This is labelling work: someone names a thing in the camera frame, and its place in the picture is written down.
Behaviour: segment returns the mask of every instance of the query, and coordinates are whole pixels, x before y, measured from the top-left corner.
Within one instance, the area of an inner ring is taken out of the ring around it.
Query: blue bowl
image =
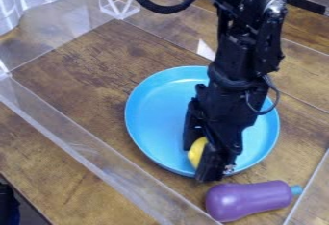
[[[186,106],[195,96],[195,85],[207,82],[204,66],[167,69],[139,83],[125,104],[125,127],[137,147],[162,167],[187,177],[194,177],[195,169],[187,152],[182,150]],[[263,109],[271,105],[266,98]],[[243,131],[244,151],[238,156],[234,173],[262,161],[275,146],[278,136],[279,115],[277,110],[271,110],[259,115],[254,125]]]

